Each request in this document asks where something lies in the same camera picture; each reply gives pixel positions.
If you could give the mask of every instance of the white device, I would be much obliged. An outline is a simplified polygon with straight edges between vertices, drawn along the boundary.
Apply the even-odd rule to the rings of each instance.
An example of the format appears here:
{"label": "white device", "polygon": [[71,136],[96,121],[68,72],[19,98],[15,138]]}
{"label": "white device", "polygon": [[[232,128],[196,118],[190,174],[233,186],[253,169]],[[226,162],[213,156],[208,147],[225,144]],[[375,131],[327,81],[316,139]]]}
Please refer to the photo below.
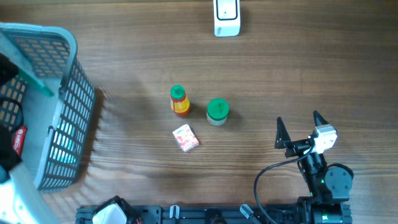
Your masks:
{"label": "white device", "polygon": [[313,130],[313,134],[317,137],[314,138],[315,145],[312,152],[317,152],[318,154],[322,154],[326,150],[332,148],[337,139],[337,131],[330,124],[316,126]]}
{"label": "white device", "polygon": [[213,0],[214,35],[232,37],[241,29],[241,10],[239,0]]}
{"label": "white device", "polygon": [[60,223],[36,190],[23,163],[10,170],[9,176],[0,184],[0,223]]}
{"label": "white device", "polygon": [[108,205],[93,217],[93,224],[126,224],[127,217],[118,204]]}

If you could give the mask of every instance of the orange cap bottle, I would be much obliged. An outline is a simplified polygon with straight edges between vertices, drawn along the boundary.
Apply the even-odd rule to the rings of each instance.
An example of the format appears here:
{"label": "orange cap bottle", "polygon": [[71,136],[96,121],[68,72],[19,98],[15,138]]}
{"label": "orange cap bottle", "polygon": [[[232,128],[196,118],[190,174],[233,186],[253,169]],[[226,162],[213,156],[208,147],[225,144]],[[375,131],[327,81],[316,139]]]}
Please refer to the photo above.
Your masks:
{"label": "orange cap bottle", "polygon": [[180,85],[175,85],[170,90],[170,104],[175,114],[185,116],[189,113],[191,104],[185,90]]}

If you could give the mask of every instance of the bottle label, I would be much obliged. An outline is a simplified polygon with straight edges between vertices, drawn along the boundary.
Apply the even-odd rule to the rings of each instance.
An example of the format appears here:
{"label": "bottle label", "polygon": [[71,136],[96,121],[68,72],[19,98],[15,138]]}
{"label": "bottle label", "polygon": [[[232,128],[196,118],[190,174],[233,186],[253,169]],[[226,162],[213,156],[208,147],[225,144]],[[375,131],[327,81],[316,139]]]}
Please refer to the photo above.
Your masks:
{"label": "bottle label", "polygon": [[189,109],[190,106],[188,96],[185,96],[185,99],[182,102],[173,102],[173,100],[170,99],[170,105],[172,110],[176,113],[184,113]]}
{"label": "bottle label", "polygon": [[214,126],[223,125],[223,124],[225,123],[226,119],[227,119],[227,117],[225,117],[225,118],[222,119],[221,121],[216,121],[216,120],[211,119],[211,118],[209,117],[209,114],[208,114],[208,113],[206,113],[206,115],[207,115],[207,120],[209,121],[209,123],[212,124],[212,125],[214,125]]}

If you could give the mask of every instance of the gray plastic basket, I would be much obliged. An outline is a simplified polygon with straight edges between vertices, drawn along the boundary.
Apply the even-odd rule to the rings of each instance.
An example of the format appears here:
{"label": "gray plastic basket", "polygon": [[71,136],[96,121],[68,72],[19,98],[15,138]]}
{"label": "gray plastic basket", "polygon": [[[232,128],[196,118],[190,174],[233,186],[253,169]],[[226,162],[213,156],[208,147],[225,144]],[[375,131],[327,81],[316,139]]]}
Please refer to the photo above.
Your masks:
{"label": "gray plastic basket", "polygon": [[[32,64],[56,93],[46,97],[16,77],[0,86],[0,96],[22,103],[27,127],[22,160],[40,192],[54,192],[76,181],[95,102],[94,88],[76,58],[74,36],[60,27],[0,22],[0,33]],[[0,122],[14,124],[18,106],[0,105]]]}

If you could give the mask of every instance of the small box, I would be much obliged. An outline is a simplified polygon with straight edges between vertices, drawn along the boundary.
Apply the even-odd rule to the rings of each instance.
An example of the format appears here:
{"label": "small box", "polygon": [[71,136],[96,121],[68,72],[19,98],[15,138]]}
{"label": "small box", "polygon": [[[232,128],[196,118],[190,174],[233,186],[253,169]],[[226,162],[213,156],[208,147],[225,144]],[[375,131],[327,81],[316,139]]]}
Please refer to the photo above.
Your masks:
{"label": "small box", "polygon": [[191,127],[187,124],[184,124],[177,130],[173,131],[173,135],[177,141],[177,144],[180,146],[180,149],[182,149],[184,152],[187,152],[199,145],[197,137],[192,132]]}

